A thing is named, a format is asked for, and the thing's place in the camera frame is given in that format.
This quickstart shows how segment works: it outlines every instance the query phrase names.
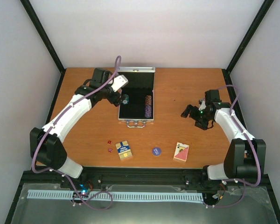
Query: poker chip case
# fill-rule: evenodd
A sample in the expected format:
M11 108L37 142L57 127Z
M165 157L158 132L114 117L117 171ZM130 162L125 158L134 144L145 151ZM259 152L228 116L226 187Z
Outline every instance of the poker chip case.
M143 128L154 120L154 74L155 67L120 67L128 84L121 88L121 95L127 95L128 103L120 104L118 119L128 127Z

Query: cable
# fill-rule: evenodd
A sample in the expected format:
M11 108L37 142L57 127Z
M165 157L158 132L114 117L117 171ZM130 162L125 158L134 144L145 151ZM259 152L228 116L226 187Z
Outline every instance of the cable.
M223 188L223 194L222 194L222 196L223 196L225 194L226 189L223 184L219 184L219 185Z
M221 86L219 87L217 90L220 90L220 89L223 89L225 87L233 87L234 89L237 90L237 87L235 87L234 85L225 85L225 86ZM230 107L230 110L229 110L229 115L231 117L231 119L233 120L233 122L235 123L235 125L240 129L240 131L242 132L242 134L244 135L244 137L247 139L250 147L251 147L251 150L252 150L252 153L253 153L253 156L254 156L254 159L255 159L255 164L256 164L256 168L257 168L257 181L256 183L249 183L245 180L242 180L242 179L225 179L223 181L240 181L246 185L249 185L251 187L257 187L260 183L260 180L261 180L261 170L260 170L260 164L259 164L259 160L258 160L258 156L257 156L257 153L256 153L256 150L254 148L254 145L252 144L252 141L250 140L250 138L248 137L248 135L244 132L243 128L241 127L241 125L237 122L237 120L233 117L232 115L232 109L234 107L234 105L236 104L236 102L238 101L238 97L239 97L239 93L237 93L237 96L235 97L231 107Z
M237 205L238 203L240 203L243 199L244 199L244 196L245 196L245 193L246 193L246 183L244 183L244 192L241 196L241 198L233 203L233 204L229 204L229 205L225 205L225 206L215 206L215 205L209 205L209 204L206 204L205 202L203 202L203 204L206 206L206 208L208 208L208 206L212 206L213 208L216 208L216 209L225 209L225 208L229 208L231 206L234 206L234 205Z
M117 56L117 57L116 57L116 60L115 60L115 70L114 70L113 74L110 76L110 78L109 78L104 84L102 84L100 87L98 87L97 89L95 89L94 91L92 91L92 92L86 94L85 96L83 96L83 97L81 97L80 99L78 99L78 100L76 100L75 102L73 102L72 105L74 106L75 104L79 103L81 100L83 100L83 99L85 99L85 98L87 98L87 97L93 95L94 93L100 91L100 90L103 89L106 85L108 85L108 83L109 83L110 81L112 81L113 78L114 78L115 76L117 76L117 73L118 73L120 64L121 64L121 56ZM61 118L71 107L72 107L72 106L69 105L67 108L65 108L64 111L62 111L62 113L60 113L60 115L59 115L59 116L56 118L56 120L53 122L53 125L56 125L56 123L60 120L60 118ZM35 150L35 152L34 152L34 155L33 155L33 158L32 158L32 170L33 170L33 172L36 173L36 174L42 173L42 172L47 171L47 170L51 170L51 168L49 168L49 167L48 167L48 168L41 169L41 170L36 170L36 168L35 168L35 163L36 163L37 154L38 154L38 152L39 152L39 150L40 150L40 148L41 148L43 142L45 141L45 139L47 138L49 132L50 132L52 129L53 129L53 127L50 127L50 128L46 131L46 133L45 133L45 134L43 135L43 137L41 138L41 140L40 140L40 142L38 143L38 145L37 145L37 147L36 147L36 150ZM75 187L73 181L71 180L71 178L70 178L69 176L65 175L64 173L58 171L58 170L54 170L54 171L57 172L57 173L59 173L59 174L61 174L61 175L64 175L64 176L69 180L69 182L70 182L70 184L72 185L72 187L73 187L75 193L77 194L77 196L81 199L82 203L84 203L84 204L85 204L86 206L88 206L89 208L94 209L94 210L106 210L106 209L108 209L108 208L112 205L112 203L113 203L113 197L112 197L112 195L111 195L109 192L105 192L105 191L100 191L100 192L94 194L91 198L89 198L89 199L86 200L86 201L83 200L82 197L81 197L81 195L80 195L79 192L77 191L77 189L76 189L76 187ZM103 209L96 209L96 208L93 208L92 206L90 206L89 204L86 203L86 202L90 201L92 198L94 198L96 195L102 194L102 193L108 194L108 195L110 196L110 198L111 198L111 202L110 202L110 204L109 204L106 208L103 208Z

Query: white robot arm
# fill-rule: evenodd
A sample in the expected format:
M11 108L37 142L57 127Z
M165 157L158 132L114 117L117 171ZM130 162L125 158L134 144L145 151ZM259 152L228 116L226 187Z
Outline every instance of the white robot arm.
M261 174L263 174L266 144L263 140L255 139L238 120L230 103L220 100L218 90L205 92L205 98L200 100L200 107L188 105L181 114L186 118L188 115L195 120L195 126L207 130L213 127L213 122L218 123L223 129L230 147L224 163L210 165L207 169L208 178L211 180L223 180L233 178L257 177L257 167L252 149L247 140L251 140L257 159L259 160Z
M67 156L62 143L71 128L98 101L106 98L115 106L120 105L123 99L118 90L128 83L128 80L123 75L115 77L105 88L81 100L81 98L101 86L108 79L110 73L107 70L95 69L92 79L86 80L76 90L70 102L52 121L47 123L42 129L34 128L30 132L31 157L34 156L41 137L49 131L47 140L41 146L36 160L73 178L80 176L83 167Z

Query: orange wooden surface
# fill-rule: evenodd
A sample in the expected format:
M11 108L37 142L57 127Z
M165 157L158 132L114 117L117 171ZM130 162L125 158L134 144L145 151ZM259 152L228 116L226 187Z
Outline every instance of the orange wooden surface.
M68 68L53 111L54 118L77 87L92 77L93 68ZM118 121L118 107L107 100L97 103L72 128L63 145L68 156L83 166L137 168L201 168L224 161L229 142L218 124L203 131L194 120L181 118L188 104L197 105L204 92L225 85L221 69L157 68L154 80L154 123L128 128ZM223 101L230 101L226 89ZM133 157L120 160L115 143L127 140ZM173 160L177 142L190 145L186 162ZM153 156L160 147L162 154Z

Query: purple cable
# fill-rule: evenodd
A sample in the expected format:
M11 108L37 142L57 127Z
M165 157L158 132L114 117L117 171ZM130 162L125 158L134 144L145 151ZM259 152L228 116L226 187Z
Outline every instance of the purple cable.
M216 208L216 209L225 209L225 208L229 208L229 207L231 207L231 206L237 205L238 203L240 203L240 202L244 199L245 192L246 192L246 183L244 183L244 192L243 192L241 198L240 198L237 202L235 202L235 203L233 203L233 204L225 205L225 206L214 206L214 208ZM212 205L206 204L205 202L203 202L203 204L204 204L205 206L212 206Z
M75 104L79 103L81 100L83 100L83 99L85 99L85 98L91 96L92 94L94 94L94 93L100 91L100 90L103 89L109 82L111 82L111 81L113 80L113 78L117 75L117 72L118 72L118 70L119 70L120 64L121 64L121 56L117 56L117 57L116 57L116 60L115 60L115 70L114 70L113 74L110 76L110 78L109 78L104 84L102 84L99 88L97 88L96 90L94 90L94 91L88 93L87 95L85 95L85 96L81 97L80 99L76 100L75 102L73 102L73 106L74 106ZM53 125L56 125L56 123L60 120L60 118L61 118L71 107L72 107L72 106L69 105L67 108L65 108L65 110L62 111L62 113L60 113L60 115L59 115L59 116L56 118L56 120L53 122ZM41 170L36 170L36 169L35 169L35 163L36 163L37 154L38 154L38 152L39 152L39 150L40 150L40 148L41 148L43 142L45 141L46 137L48 136L49 132L50 132L52 129L53 129L53 127L50 127L50 128L46 131L46 133L45 133L45 134L43 135L43 137L41 138L41 140L40 140L40 142L38 143L38 145L37 145L37 147L36 147L36 150L35 150L35 152L34 152L34 155L33 155L33 158L32 158L32 171L33 171L34 173L36 173L36 174L39 174L39 173L42 173L42 172L44 172L44 171L50 170L49 167L44 168L44 169L41 169ZM59 173L59 174L64 175L64 173L62 173L62 172L60 172L60 171L58 171L58 170L54 170L54 171L57 172L57 173ZM101 192L98 192L98 193L96 193L95 195L93 195L93 196L92 196L91 198L89 198L87 201L91 200L93 197L95 197L95 196L98 195L98 194L105 193L105 194L108 194L108 195L110 196L110 198L111 198L111 203L109 204L109 206L107 206L106 208L103 208L103 209L96 209L96 208L93 208L92 206L90 206L89 204L86 203L87 201L85 201L85 200L82 199L82 197L81 197L80 194L78 193L78 191L77 191L77 189L76 189L76 187L75 187L73 181L71 180L71 178L70 178L69 176L67 176L67 175L65 175L65 177L69 180L69 182L71 183L73 189L75 190L75 193L78 195L78 197L81 199L81 201L82 201L84 204L86 204L89 208L94 209L94 210L106 210L106 209L108 209L108 208L112 205L112 203L113 203L112 194L110 194L109 192L101 191Z
M59 170L54 170L54 171L57 172L57 173L59 173L59 174L64 175L64 173L60 172ZM110 208L111 205L113 204L113 197L112 197L112 194L111 194L110 192L108 192L108 191L100 191L100 192L94 194L93 196L91 196L90 198L88 198L88 199L85 201L85 200L81 197L81 195L79 194L79 192L77 191L76 186L75 186L75 184L73 183L73 181L71 180L71 178L70 178L68 175L64 175L64 176L69 180L69 182L70 182L70 184L72 185L72 187L73 187L73 189L74 189L76 195L78 196L78 198L79 198L79 199L82 201L82 203L85 204L87 207L89 207L89 208L91 208L91 209L93 209L93 210L106 210L106 209ZM108 195L110 196L111 201L110 201L110 204L109 204L107 207L102 208L102 209L97 209L97 208L94 208L94 207L92 207L91 205L87 204L88 201L90 201L91 199L93 199L95 196L97 196L97 195L99 195L99 194L108 194Z
M117 75L117 72L118 72L118 69L119 69L119 66L121 64L121 56L117 56L116 59L115 59L115 71L113 72L113 74L110 76L110 78L104 83L102 84L100 87L98 87L96 90L86 94L85 96L81 97L80 99L76 100L75 102L73 102L73 106L76 105L77 103L79 103L80 101L82 101L83 99L93 95L94 93L100 91L101 89L103 89L106 85L108 85L109 82L111 82L114 77ZM55 125L59 120L60 118L71 108L71 105L68 106L64 111L62 111L62 113L56 118L56 120L53 122L53 124Z
M221 87L217 88L217 90L221 90L221 89L224 89L224 88L227 88L227 87L233 87L235 90L238 90L237 87L235 87L234 85L230 85L230 84L229 85L221 86ZM233 103L231 104L231 107L230 107L230 110L229 110L229 114L231 114L232 109L233 109L234 105L236 104L236 102L238 100L238 96L239 96L239 94L237 94L237 96L235 97Z
M237 87L235 87L234 85L224 85L224 86L221 86L219 88L217 88L217 90L220 90L220 89L224 89L226 87L233 87L234 89L237 90ZM237 96L235 97L231 107L230 107L230 110L229 110L229 114L231 116L231 113L232 113L232 109L234 107L234 105L236 104L236 102L238 101L238 97L239 97L239 93L237 94ZM237 120L231 116L231 119L233 120L233 122L235 123L235 125L240 129L241 133L245 136L245 138L247 139L250 147L251 147L251 150L252 150L252 153L253 153L253 156L254 156L254 159L255 159L255 163L256 163L256 168L257 168L257 181L256 183L249 183L245 180L242 180L242 179L236 179L237 181L240 181L246 185L249 185L249 186L252 186L252 187L257 187L260 183L260 180L261 180L261 170L260 170L260 164L259 164L259 160L258 160L258 157L257 157L257 153L256 153L256 150L254 148L254 145L252 144L252 141L249 139L248 135L246 133L244 133L244 130L242 129L241 125L237 122ZM223 181L234 181L234 179L225 179Z

